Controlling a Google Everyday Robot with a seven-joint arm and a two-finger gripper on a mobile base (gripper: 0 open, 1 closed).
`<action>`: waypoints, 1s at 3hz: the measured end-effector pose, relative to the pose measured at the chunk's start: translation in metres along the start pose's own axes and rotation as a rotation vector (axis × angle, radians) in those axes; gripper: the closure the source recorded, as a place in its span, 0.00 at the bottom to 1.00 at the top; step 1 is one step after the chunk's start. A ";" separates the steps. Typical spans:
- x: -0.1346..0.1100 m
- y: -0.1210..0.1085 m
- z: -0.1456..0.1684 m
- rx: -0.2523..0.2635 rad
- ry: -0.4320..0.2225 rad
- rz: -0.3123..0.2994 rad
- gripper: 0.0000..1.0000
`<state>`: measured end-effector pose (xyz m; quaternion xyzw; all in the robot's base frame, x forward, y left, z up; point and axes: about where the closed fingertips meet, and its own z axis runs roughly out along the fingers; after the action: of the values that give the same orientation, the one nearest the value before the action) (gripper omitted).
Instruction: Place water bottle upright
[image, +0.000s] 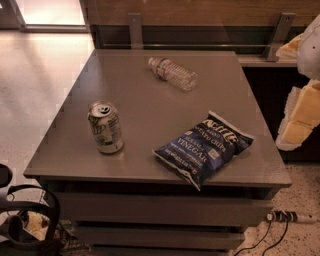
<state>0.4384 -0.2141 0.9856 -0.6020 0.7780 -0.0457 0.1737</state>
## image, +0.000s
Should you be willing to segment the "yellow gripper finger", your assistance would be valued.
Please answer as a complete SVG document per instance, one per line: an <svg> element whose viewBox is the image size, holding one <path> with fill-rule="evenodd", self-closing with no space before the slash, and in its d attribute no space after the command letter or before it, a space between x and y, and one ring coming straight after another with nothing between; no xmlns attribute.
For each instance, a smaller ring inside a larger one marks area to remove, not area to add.
<svg viewBox="0 0 320 256"><path fill-rule="evenodd" d="M276 56L280 59L296 59L299 43L302 39L303 34L299 34L293 39L291 39L288 43L281 46L277 52Z"/></svg>
<svg viewBox="0 0 320 256"><path fill-rule="evenodd" d="M320 124L320 81L311 79L303 88L293 87L288 95L276 146L292 151L300 147Z"/></svg>

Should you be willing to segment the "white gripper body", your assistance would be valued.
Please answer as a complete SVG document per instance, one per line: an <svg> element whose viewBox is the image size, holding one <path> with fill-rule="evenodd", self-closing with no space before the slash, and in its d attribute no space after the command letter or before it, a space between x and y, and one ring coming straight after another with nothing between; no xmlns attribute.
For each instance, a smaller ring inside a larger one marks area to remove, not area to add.
<svg viewBox="0 0 320 256"><path fill-rule="evenodd" d="M300 74L320 80L320 14L302 34L297 52L297 68Z"/></svg>

